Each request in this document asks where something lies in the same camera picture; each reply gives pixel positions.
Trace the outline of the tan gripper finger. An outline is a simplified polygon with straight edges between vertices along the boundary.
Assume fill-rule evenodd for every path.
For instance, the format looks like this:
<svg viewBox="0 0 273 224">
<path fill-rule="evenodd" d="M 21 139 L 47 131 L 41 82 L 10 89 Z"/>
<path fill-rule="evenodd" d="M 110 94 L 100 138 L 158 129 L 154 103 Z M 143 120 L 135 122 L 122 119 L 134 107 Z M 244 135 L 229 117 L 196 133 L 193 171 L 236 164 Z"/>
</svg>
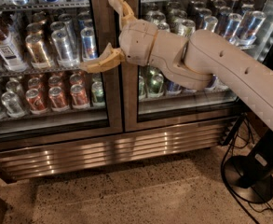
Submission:
<svg viewBox="0 0 273 224">
<path fill-rule="evenodd" d="M 128 23 L 136 21 L 132 8 L 125 0 L 108 0 L 108 3 L 118 14 L 120 30 L 122 30 Z"/>
<path fill-rule="evenodd" d="M 119 66 L 124 61 L 123 50 L 114 49 L 111 44 L 108 44 L 98 58 L 82 62 L 79 68 L 87 73 L 102 73 Z"/>
</svg>

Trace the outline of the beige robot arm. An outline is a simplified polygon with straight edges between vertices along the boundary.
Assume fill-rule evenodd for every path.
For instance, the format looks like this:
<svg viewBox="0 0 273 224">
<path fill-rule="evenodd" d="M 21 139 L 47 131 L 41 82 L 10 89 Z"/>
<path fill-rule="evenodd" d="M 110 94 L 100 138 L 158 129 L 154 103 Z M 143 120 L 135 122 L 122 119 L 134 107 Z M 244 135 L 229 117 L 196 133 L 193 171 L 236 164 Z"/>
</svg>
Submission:
<svg viewBox="0 0 273 224">
<path fill-rule="evenodd" d="M 107 45 L 80 69 L 101 73 L 123 62 L 152 65 L 167 79 L 197 91 L 218 76 L 273 132 L 273 70 L 211 31 L 197 30 L 186 38 L 137 19 L 125 0 L 108 3 L 119 15 L 119 47 Z"/>
</svg>

